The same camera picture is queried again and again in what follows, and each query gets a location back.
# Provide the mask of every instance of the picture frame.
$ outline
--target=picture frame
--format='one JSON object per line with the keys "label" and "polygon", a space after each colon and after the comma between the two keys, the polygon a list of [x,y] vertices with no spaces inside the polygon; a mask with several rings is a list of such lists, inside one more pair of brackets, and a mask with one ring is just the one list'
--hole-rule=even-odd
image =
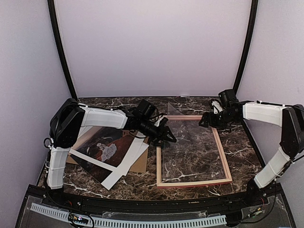
{"label": "picture frame", "polygon": [[[169,120],[181,120],[181,121],[199,121],[201,120],[201,115],[168,115],[166,116]],[[161,147],[157,147],[156,149],[156,186],[158,188],[182,188],[182,187],[198,187],[198,186],[208,186],[208,185],[216,185],[216,184],[226,184],[232,182],[231,173],[229,170],[228,162],[223,150],[223,146],[221,144],[219,134],[217,129],[212,128],[212,133],[217,144],[217,149],[219,152],[220,160],[223,165],[223,170],[225,173],[224,179],[217,180],[205,180],[205,181],[191,181],[191,182],[162,182],[162,150]]]}

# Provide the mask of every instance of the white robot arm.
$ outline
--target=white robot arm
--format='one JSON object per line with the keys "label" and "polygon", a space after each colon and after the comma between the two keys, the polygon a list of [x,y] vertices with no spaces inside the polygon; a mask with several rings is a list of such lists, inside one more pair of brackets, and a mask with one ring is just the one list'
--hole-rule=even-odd
{"label": "white robot arm", "polygon": [[247,192],[263,189],[282,176],[297,154],[304,149],[304,108],[300,104],[239,102],[231,89],[219,93],[219,97],[220,101],[210,101],[213,110],[203,114],[200,126],[226,129],[229,123],[246,119],[275,124],[282,128],[281,142],[276,154],[247,185]]}
{"label": "white robot arm", "polygon": [[162,118],[156,126],[152,116],[157,108],[142,100],[136,108],[112,110],[80,104],[68,99],[50,122],[51,145],[48,158],[47,185],[52,189],[63,187],[64,169],[67,155],[75,144],[81,127],[102,126],[124,130],[136,130],[149,137],[149,142],[159,145],[163,141],[176,142],[168,126],[167,118]]}

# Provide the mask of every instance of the wall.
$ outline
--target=wall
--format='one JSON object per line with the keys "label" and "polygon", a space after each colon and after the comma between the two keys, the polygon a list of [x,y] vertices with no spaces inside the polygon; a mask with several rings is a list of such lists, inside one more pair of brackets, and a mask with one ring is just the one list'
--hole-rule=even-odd
{"label": "wall", "polygon": [[[251,49],[237,94],[240,100],[304,104],[304,2],[260,1]],[[265,161],[275,154],[281,129],[248,122]],[[280,179],[298,227],[304,227],[304,159]]]}
{"label": "wall", "polygon": [[47,1],[0,7],[0,227],[15,227],[46,158],[49,121],[69,97]]}
{"label": "wall", "polygon": [[56,0],[79,97],[217,95],[232,87],[251,0]]}

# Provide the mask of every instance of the marble tabletop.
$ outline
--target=marble tabletop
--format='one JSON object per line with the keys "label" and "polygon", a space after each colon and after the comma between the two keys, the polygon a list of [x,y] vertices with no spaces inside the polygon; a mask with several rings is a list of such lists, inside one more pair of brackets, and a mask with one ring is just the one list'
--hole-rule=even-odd
{"label": "marble tabletop", "polygon": [[[82,98],[79,102],[105,108],[137,106],[140,97]],[[167,112],[168,102],[184,115],[202,115],[210,111],[210,97],[145,97]],[[228,161],[233,182],[193,188],[156,188],[156,149],[149,147],[146,173],[130,172],[122,177],[111,190],[104,188],[79,165],[66,164],[64,190],[68,193],[118,200],[185,200],[221,196],[246,190],[247,182],[262,168],[250,141],[240,124],[232,124],[230,131],[218,130]],[[43,186],[44,173],[38,186]]]}

